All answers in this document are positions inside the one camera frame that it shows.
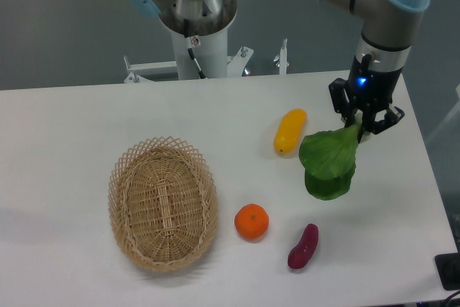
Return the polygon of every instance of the woven basket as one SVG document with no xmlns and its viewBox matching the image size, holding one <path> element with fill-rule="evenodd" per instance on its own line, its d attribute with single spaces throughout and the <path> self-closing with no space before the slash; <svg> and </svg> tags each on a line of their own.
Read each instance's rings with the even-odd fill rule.
<svg viewBox="0 0 460 307">
<path fill-rule="evenodd" d="M 217 230 L 216 187 L 203 156 L 180 139 L 140 142 L 119 159 L 109 213 L 122 252 L 167 272 L 197 260 Z"/>
</svg>

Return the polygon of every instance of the metal bracket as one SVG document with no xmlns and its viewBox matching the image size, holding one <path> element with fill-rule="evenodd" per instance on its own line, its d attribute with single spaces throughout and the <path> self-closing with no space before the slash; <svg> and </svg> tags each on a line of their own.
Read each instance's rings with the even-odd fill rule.
<svg viewBox="0 0 460 307">
<path fill-rule="evenodd" d="M 227 77 L 241 77 L 249 75 L 249 70 L 246 68 L 249 59 L 254 54 L 254 50 L 243 46 L 238 53 L 232 57 L 227 57 Z M 128 76 L 124 79 L 124 83 L 140 83 L 152 82 L 150 79 L 142 77 L 142 75 L 162 75 L 166 73 L 177 73 L 178 66 L 175 61 L 165 61 L 161 63 L 133 64 L 128 61 L 128 57 L 124 56 L 124 64 Z"/>
<path fill-rule="evenodd" d="M 436 128 L 428 135 L 425 141 L 425 145 L 430 144 L 433 139 L 438 136 L 441 130 L 456 116 L 460 113 L 460 84 L 456 87 L 457 95 L 459 97 L 459 101 L 452 107 L 450 111 L 446 114 L 446 116 L 441 120 L 441 122 L 436 126 Z"/>
<path fill-rule="evenodd" d="M 254 54 L 254 50 L 243 46 L 238 53 L 231 59 L 227 65 L 227 77 L 241 77 L 242 75 L 249 75 L 250 72 L 246 68 L 249 59 Z"/>
</svg>

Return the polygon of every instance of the yellow pepper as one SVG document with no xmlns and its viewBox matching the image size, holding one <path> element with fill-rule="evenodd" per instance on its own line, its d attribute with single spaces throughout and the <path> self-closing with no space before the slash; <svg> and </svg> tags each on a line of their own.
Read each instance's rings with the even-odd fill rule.
<svg viewBox="0 0 460 307">
<path fill-rule="evenodd" d="M 277 152 L 285 155 L 294 150 L 306 119 L 307 112 L 303 109 L 293 109 L 284 115 L 273 141 Z"/>
</svg>

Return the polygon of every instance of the green leafy vegetable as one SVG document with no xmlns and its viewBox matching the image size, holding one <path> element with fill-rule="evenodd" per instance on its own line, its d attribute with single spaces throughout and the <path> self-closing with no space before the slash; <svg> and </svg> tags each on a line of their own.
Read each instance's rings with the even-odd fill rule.
<svg viewBox="0 0 460 307">
<path fill-rule="evenodd" d="M 305 187 L 309 194 L 317 199 L 323 201 L 330 201 L 338 198 L 349 191 L 351 185 L 351 178 L 353 177 L 356 165 L 351 167 L 351 170 L 341 177 L 333 178 L 330 180 L 321 180 L 308 174 L 305 171 Z"/>
<path fill-rule="evenodd" d="M 350 189 L 356 164 L 359 125 L 306 136 L 299 158 L 305 168 L 308 192 L 323 200 L 335 199 Z"/>
</svg>

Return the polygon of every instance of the metal bolt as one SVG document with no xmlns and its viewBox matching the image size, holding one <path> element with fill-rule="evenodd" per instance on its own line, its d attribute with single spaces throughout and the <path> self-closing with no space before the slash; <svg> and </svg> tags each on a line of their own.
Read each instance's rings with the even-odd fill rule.
<svg viewBox="0 0 460 307">
<path fill-rule="evenodd" d="M 241 57 L 242 58 L 245 58 L 246 57 L 246 53 L 248 52 L 248 49 L 246 46 L 243 46 L 241 47 Z"/>
<path fill-rule="evenodd" d="M 275 64 L 276 68 L 280 68 L 280 56 L 276 55 L 276 57 L 273 59 L 273 63 Z M 289 61 L 286 62 L 286 68 L 289 68 Z"/>
<path fill-rule="evenodd" d="M 126 71 L 131 70 L 131 64 L 128 61 L 128 57 L 125 55 L 123 59 L 124 59 L 124 64 L 126 66 Z"/>
</svg>

